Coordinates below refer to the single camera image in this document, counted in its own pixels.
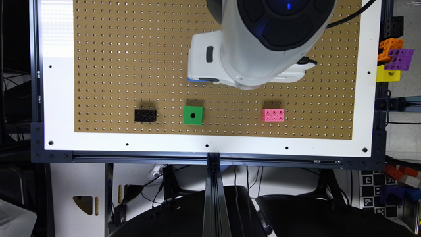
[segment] white surface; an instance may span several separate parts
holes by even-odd
[[[376,59],[380,23],[376,1],[363,15],[355,92],[352,140],[115,134],[74,132],[74,58],[72,1],[41,1],[42,76],[44,79],[45,148],[94,151],[180,151],[329,155],[371,154]]]
[[[107,164],[51,163],[55,236],[108,236]],[[91,196],[92,215],[83,212],[73,196]],[[98,197],[98,215],[95,215]]]
[[[0,226],[1,237],[30,237],[37,215],[31,211],[0,200],[0,216],[7,215],[9,223]]]

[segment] white border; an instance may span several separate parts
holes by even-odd
[[[381,1],[361,16],[352,140],[74,132],[72,0],[41,0],[45,149],[371,156]]]

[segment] floor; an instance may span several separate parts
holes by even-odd
[[[404,48],[415,49],[408,72],[401,73],[400,82],[389,83],[392,97],[421,95],[421,5],[409,0],[396,0],[394,16],[404,16]],[[391,113],[391,122],[421,122],[421,113]],[[387,127],[387,154],[396,159],[421,161],[421,126],[390,124]]]

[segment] brown pegboard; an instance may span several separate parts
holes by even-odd
[[[75,0],[75,132],[351,139],[360,17],[323,33],[300,81],[245,91],[187,81],[192,35],[220,29],[205,4]],[[339,0],[332,21],[360,5]],[[203,106],[202,126],[183,125],[185,105]],[[139,108],[157,121],[135,123]],[[269,108],[285,122],[262,122]]]

